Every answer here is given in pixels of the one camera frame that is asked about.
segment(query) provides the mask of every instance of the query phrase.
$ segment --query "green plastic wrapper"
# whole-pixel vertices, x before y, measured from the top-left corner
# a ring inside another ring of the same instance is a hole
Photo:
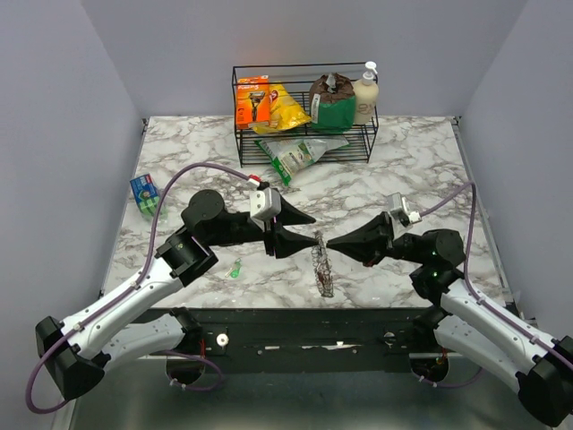
[[[355,121],[356,97],[352,82],[338,73],[323,74],[312,84],[311,127],[328,134],[341,134]]]
[[[325,138],[265,139],[255,141],[270,158],[283,184],[288,185],[296,172],[316,163],[326,151],[348,145],[344,136]]]

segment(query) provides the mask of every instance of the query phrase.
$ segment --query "orange box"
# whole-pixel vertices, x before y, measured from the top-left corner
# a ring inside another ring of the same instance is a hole
[[[269,125],[269,76],[241,78],[236,93],[236,127],[240,130],[255,125]]]

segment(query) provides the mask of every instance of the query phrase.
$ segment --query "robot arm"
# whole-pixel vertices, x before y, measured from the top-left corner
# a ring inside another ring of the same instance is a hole
[[[265,183],[252,192],[250,212],[230,213],[219,193],[203,190],[193,196],[182,218],[184,226],[157,249],[139,283],[144,268],[80,312],[61,322],[47,317],[36,326],[41,357],[62,342],[46,358],[46,366],[65,400],[91,390],[111,367],[195,340],[200,327],[185,310],[145,324],[130,323],[215,265],[218,259],[210,245],[262,241],[268,255],[284,258],[317,244],[283,227],[315,219]]]
[[[573,339],[554,339],[472,287],[456,269],[466,260],[457,231],[406,233],[419,215],[399,194],[389,207],[327,247],[367,267],[385,257],[420,263],[410,278],[418,295],[442,311],[432,321],[436,342],[497,375],[534,417],[557,426],[573,409]]]

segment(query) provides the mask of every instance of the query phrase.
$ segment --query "gray floor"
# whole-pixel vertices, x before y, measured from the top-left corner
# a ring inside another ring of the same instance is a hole
[[[461,360],[452,377],[475,371]],[[409,374],[239,374],[218,391],[192,393],[169,387],[164,371],[155,359],[108,374],[77,402],[71,429],[547,428],[489,374],[460,390],[433,389]]]

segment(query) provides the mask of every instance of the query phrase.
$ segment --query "marble table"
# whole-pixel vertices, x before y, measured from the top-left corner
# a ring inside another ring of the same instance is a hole
[[[180,168],[197,161],[239,168],[233,119],[226,116],[153,117],[141,149],[137,175],[150,173],[159,187]],[[384,210],[385,196],[402,193],[412,209],[433,206],[467,180],[449,119],[443,117],[381,117],[371,161],[317,164],[301,171],[289,187],[270,166],[240,169],[275,185],[296,208],[313,215],[313,225],[292,227],[325,239],[362,226]],[[163,240],[182,225],[180,212],[194,193],[219,191],[230,211],[248,211],[251,187],[212,169],[195,169],[183,176],[166,198],[167,219],[158,228]],[[454,228],[466,237],[470,197],[460,196],[424,219],[412,232]],[[107,276],[107,293],[141,267],[150,236],[150,222],[139,213],[129,192],[123,224]],[[495,269],[480,220],[476,222],[470,258],[471,280],[490,297],[502,301]],[[187,288],[157,303],[157,307],[397,307],[427,306],[413,290],[409,262],[388,259],[367,269],[329,250],[334,297],[321,297],[315,283],[311,250],[275,260],[263,244],[214,248],[219,263]],[[242,269],[236,279],[225,274],[237,258]]]

